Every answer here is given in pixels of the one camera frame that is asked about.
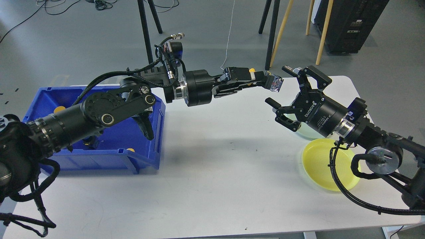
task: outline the robotic arm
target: robotic arm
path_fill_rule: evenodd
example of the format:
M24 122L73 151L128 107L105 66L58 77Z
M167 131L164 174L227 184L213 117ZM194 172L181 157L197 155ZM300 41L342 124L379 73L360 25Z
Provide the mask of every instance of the robotic arm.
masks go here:
M157 60L142 69L114 71L97 77L67 109L26 124L12 114L0 116L0 203L6 197L16 202L34 200L43 217L40 221L0 213L4 225L13 222L41 237L47 235L48 228L56 227L47 217L41 199L41 193L60 171L59 164L48 159L54 153L64 148L72 151L74 143L99 134L129 117L138 123L145 137L152 140L154 134L148 115L156 102L151 92L154 87L163 88L167 103L184 99L188 106L208 104L212 96L223 97L254 86L279 91L283 79L262 71L250 72L248 68L228 67L217 76L210 76L206 70L186 71L181 60L181 43L170 42L183 36L181 33L171 35L156 46ZM158 63L162 63L162 66L156 67ZM180 65L183 67L183 77L178 81ZM120 88L86 97L95 85L118 75L129 76L122 80ZM54 169L41 184L38 183L39 164ZM28 185L31 193L19 194ZM40 233L21 222L43 226L44 232Z
M332 133L340 136L338 144L331 150L329 167L341 192L356 204L378 213L425 215L425 147L413 142L412 137L404 138L388 133L371 123L366 117L367 105L364 100L356 98L346 108L326 96L323 90L332 83L332 80L314 66L304 69L284 66L282 70L297 78L300 92L290 106L281 106L272 98L267 98L266 103L273 107L276 113L275 121L291 131L297 131L300 123L305 122L324 137ZM317 81L317 89L311 88L307 75ZM285 114L295 114L297 120L290 120ZM344 143L360 145L366 149L364 154L354 156L351 162L353 174L365 179L385 180L402 193L402 199L410 210L375 206L356 198L344 188L335 170L338 149L347 149L340 147ZM419 169L412 179L396 172L402 164L403 149L413 153L418 161ZM359 172L359 160L365 160L373 173Z

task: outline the yellow ball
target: yellow ball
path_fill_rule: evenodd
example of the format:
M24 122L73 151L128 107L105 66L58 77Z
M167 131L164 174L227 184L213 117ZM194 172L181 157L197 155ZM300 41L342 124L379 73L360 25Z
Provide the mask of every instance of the yellow ball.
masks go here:
M64 106L58 106L58 107L56 107L55 108L55 110L53 110L53 113L57 113L57 112L59 112L59 111L63 111L65 109L65 107Z

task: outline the screw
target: screw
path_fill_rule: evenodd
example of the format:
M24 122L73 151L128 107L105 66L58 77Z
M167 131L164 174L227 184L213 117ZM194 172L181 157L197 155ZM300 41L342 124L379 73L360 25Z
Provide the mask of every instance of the screw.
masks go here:
M155 103L155 98L153 96L151 96L151 95L147 95L144 98L144 100L145 100L146 103L148 103L150 105L153 104L153 103Z
M147 94L149 93L149 88L145 85L142 85L139 89L140 93Z
M104 123L106 125L112 125L113 124L113 121L114 121L114 118L110 114L104 114L104 115L102 115L101 120L102 120L102 123Z

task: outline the gray floor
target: gray floor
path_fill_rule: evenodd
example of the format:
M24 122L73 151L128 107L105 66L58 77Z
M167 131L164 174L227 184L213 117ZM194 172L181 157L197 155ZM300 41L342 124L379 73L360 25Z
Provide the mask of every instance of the gray floor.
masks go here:
M0 35L36 11L34 2L0 1ZM68 0L49 11L60 12L72 2ZM155 0L163 6L171 2ZM304 34L308 4L309 1L294 2L272 73L287 77L280 70L282 65L304 67L315 63L320 36L314 26L309 36ZM171 33L184 32L183 58L187 69L206 69L211 75L219 74L232 5L233 1L225 0L181 0L178 7L159 13L162 35L155 31L153 19L148 14L151 43L159 43ZM282 1L279 21L286 5L287 1ZM259 35L263 8L264 1L236 1L225 66L264 69L270 16L264 33ZM422 106L424 39L423 1L391 0L358 54L334 56L324 53L319 69L327 75L350 77L366 100L376 125L403 136L412 135L417 143L425 144L422 121L425 113ZM108 71L145 66L144 47L136 1L118 0L106 11L96 11L92 3L81 1L58 16L40 10L0 44L0 112L22 117L39 87L87 84ZM112 78L106 83L117 80ZM413 157L405 156L400 172L413 176L415 171ZM13 207L12 202L6 201L0 211L9 212ZM423 238L424 234L425 227L421 226L402 231L399 237ZM303 235L265 237L295 239ZM384 235L380 228L367 228L317 232L317 238L382 239Z

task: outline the wooden leg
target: wooden leg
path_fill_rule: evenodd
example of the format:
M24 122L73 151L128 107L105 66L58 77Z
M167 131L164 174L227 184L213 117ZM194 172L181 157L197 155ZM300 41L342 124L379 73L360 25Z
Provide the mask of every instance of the wooden leg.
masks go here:
M307 18L307 28L306 28L306 35L310 34L310 24L312 22L312 12L313 12L313 6L314 6L314 1L312 0L310 2L310 9L309 9L309 17Z
M286 22L288 21L289 13L291 12L292 3L294 0L289 0L288 7L286 8L285 16L283 17L282 24L279 29L278 38L276 39L275 46L273 48L272 60L270 61L270 67L275 61L276 52L278 51L279 43L281 42L283 30L285 29Z
M320 40L319 52L317 53L316 65L320 64L320 59L322 58L323 47L325 45L326 33L328 31L329 19L331 18L332 5L334 0L329 0L328 9L326 10L325 24L323 25L322 38Z

